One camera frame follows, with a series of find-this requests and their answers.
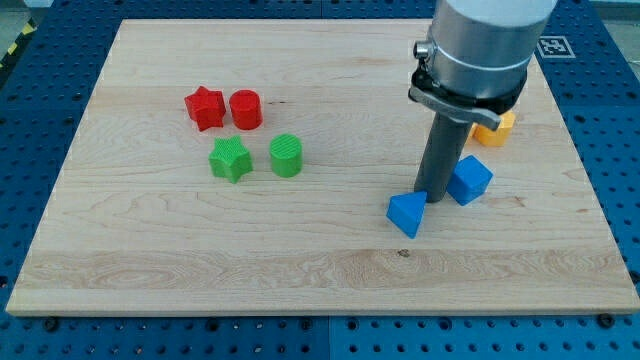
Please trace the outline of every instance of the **cylindrical block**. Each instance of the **cylindrical block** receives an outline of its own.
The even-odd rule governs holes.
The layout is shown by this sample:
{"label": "cylindrical block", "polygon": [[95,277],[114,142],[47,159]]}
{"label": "cylindrical block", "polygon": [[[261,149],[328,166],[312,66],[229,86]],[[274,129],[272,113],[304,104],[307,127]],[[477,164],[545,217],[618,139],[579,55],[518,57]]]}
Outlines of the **cylindrical block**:
{"label": "cylindrical block", "polygon": [[271,170],[278,176],[288,178],[302,170],[302,143],[291,134],[278,135],[271,140]]}
{"label": "cylindrical block", "polygon": [[452,92],[502,96],[518,86],[557,0],[440,0],[428,39],[431,76]]}
{"label": "cylindrical block", "polygon": [[253,130],[262,124],[260,96],[255,91],[236,91],[229,99],[229,107],[238,129]]}
{"label": "cylindrical block", "polygon": [[414,191],[427,192],[427,202],[438,202],[447,192],[470,130],[470,122],[458,122],[436,113],[414,185]]}

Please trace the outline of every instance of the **red cylinder block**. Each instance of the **red cylinder block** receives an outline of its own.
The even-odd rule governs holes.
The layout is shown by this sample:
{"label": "red cylinder block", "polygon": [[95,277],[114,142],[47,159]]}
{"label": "red cylinder block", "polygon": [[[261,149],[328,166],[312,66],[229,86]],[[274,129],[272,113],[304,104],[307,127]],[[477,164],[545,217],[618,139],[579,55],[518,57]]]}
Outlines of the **red cylinder block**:
{"label": "red cylinder block", "polygon": [[252,130],[262,124],[260,96],[255,91],[238,90],[229,99],[233,123],[242,130]]}

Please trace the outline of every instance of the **red star block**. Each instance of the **red star block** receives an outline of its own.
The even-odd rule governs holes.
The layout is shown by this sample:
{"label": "red star block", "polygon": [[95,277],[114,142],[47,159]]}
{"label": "red star block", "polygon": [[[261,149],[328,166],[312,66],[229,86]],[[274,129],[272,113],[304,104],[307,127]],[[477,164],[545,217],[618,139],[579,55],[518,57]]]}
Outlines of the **red star block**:
{"label": "red star block", "polygon": [[212,91],[200,86],[195,93],[184,98],[184,103],[191,120],[198,123],[198,130],[224,126],[222,118],[227,109],[224,106],[222,91]]}

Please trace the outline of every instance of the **blue pegboard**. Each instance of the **blue pegboard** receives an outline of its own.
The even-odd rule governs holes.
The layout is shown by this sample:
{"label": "blue pegboard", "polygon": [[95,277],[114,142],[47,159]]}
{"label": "blue pegboard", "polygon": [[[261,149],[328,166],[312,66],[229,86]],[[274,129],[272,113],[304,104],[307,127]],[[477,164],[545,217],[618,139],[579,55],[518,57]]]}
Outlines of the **blue pegboard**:
{"label": "blue pegboard", "polygon": [[[6,305],[122,19],[427,18],[434,3],[57,0],[0,91],[0,306]],[[588,2],[561,0],[545,35],[565,37],[575,55],[557,59],[536,53],[637,281],[640,85]],[[575,316],[47,320],[2,312],[0,359],[632,359],[640,358],[639,334],[639,315],[601,321]]]}

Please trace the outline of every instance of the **green cylinder block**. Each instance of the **green cylinder block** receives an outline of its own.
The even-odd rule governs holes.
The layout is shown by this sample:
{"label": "green cylinder block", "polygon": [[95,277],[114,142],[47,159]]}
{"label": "green cylinder block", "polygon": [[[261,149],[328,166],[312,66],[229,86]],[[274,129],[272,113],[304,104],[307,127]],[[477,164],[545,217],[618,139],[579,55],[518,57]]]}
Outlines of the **green cylinder block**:
{"label": "green cylinder block", "polygon": [[291,134],[278,135],[271,140],[271,170],[278,176],[288,178],[302,170],[302,143]]}

